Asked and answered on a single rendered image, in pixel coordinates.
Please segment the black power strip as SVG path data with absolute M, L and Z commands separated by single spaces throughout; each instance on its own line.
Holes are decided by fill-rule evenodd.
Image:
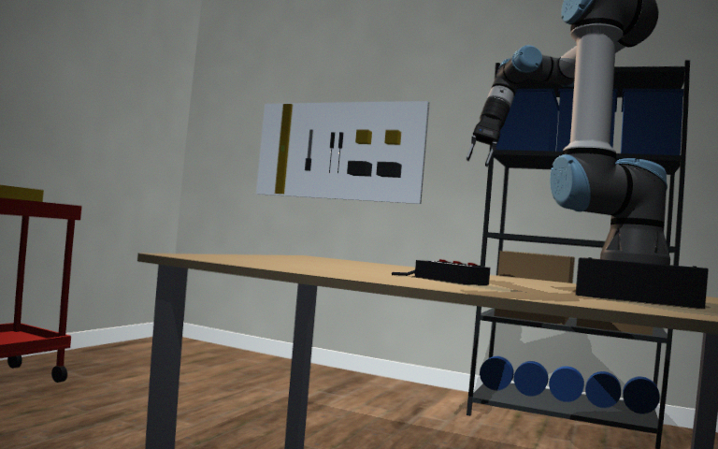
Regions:
M 463 264 L 459 261 L 448 262 L 416 260 L 415 269 L 410 272 L 392 272 L 392 275 L 409 276 L 415 273 L 417 278 L 427 278 L 445 282 L 458 282 L 465 285 L 489 285 L 490 268 L 474 263 Z

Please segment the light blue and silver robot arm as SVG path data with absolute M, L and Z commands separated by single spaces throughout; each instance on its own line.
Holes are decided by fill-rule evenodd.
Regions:
M 523 46 L 501 63 L 492 88 L 515 96 L 526 79 L 574 87 L 570 143 L 550 174 L 553 198 L 565 209 L 611 215 L 600 259 L 670 265 L 667 173 L 647 160 L 616 161 L 610 145 L 615 53 L 653 32 L 656 1 L 564 0 L 561 16 L 577 46 L 560 58 Z

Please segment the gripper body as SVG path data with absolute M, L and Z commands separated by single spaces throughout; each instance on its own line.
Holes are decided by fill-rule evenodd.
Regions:
M 514 93 L 504 86 L 491 88 L 481 112 L 480 122 L 473 132 L 476 141 L 489 145 L 493 145 L 493 141 L 498 142 L 500 130 L 507 119 L 513 98 Z

